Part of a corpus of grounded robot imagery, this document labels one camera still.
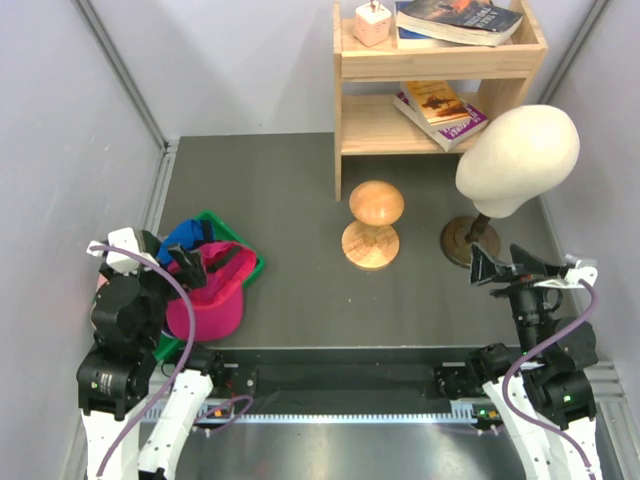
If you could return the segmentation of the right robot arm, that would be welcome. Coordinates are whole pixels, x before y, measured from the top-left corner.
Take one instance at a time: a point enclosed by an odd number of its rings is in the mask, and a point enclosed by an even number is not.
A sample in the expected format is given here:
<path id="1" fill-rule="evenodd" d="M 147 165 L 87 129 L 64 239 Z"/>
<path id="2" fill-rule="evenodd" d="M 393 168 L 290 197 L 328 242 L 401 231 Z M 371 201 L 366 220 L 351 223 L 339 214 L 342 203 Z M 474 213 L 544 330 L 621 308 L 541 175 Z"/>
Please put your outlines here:
<path id="1" fill-rule="evenodd" d="M 498 284 L 520 342 L 473 352 L 467 384 L 496 407 L 529 479 L 599 479 L 596 405 L 586 369 L 598 361 L 589 318 L 598 302 L 592 260 L 568 256 L 551 265 L 517 245 L 504 263 L 471 246 L 470 282 Z"/>

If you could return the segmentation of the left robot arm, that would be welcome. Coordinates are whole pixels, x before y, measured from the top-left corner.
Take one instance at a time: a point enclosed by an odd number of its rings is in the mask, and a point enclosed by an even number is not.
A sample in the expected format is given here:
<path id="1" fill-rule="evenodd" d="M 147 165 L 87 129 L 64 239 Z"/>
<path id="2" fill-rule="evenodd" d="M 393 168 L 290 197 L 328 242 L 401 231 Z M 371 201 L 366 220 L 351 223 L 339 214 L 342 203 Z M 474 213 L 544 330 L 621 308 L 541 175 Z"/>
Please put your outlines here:
<path id="1" fill-rule="evenodd" d="M 204 400 L 220 394 L 227 374 L 217 354 L 194 345 L 195 312 L 188 312 L 187 343 L 168 359 L 175 368 L 156 393 L 150 393 L 158 364 L 154 354 L 169 301 L 186 300 L 205 284 L 199 251 L 179 245 L 169 253 L 177 263 L 170 273 L 148 253 L 132 253 L 100 242 L 94 256 L 119 253 L 125 270 L 109 264 L 91 312 L 94 344 L 76 379 L 78 403 L 88 444 L 90 479 L 172 479 L 183 447 Z"/>

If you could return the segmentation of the blue baseball cap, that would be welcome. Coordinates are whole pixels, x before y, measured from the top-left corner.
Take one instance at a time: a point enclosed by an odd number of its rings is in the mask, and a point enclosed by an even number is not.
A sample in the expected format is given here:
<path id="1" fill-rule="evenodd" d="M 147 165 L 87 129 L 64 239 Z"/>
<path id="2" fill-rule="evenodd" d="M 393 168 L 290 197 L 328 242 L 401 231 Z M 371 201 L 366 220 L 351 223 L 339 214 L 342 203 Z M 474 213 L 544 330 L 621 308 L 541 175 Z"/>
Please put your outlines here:
<path id="1" fill-rule="evenodd" d="M 178 225 L 162 242 L 156 259 L 162 267 L 173 261 L 169 248 L 179 245 L 187 251 L 215 241 L 215 232 L 210 220 L 186 220 Z"/>

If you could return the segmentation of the magenta baseball cap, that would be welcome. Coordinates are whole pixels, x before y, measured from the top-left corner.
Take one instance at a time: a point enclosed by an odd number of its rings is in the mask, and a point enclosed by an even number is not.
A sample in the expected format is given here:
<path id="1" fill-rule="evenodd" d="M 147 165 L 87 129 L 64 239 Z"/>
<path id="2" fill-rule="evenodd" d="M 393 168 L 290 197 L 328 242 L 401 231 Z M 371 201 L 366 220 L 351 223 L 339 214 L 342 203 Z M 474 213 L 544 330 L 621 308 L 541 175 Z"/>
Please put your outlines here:
<path id="1" fill-rule="evenodd" d="M 243 284 L 252 274 L 256 253 L 237 242 L 200 246 L 207 273 L 204 287 L 188 293 L 195 313 L 196 342 L 220 340 L 232 334 L 243 318 Z"/>

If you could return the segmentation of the light pink baseball cap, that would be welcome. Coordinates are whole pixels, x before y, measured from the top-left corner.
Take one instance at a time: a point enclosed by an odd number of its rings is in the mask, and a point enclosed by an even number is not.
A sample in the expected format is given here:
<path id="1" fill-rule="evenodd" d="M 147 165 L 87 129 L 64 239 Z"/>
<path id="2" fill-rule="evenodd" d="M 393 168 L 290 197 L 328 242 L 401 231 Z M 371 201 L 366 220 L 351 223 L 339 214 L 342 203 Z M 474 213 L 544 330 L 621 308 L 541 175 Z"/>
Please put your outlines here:
<path id="1" fill-rule="evenodd" d="M 107 278 L 103 274 L 100 274 L 98 277 L 96 290 L 99 290 L 106 282 Z"/>

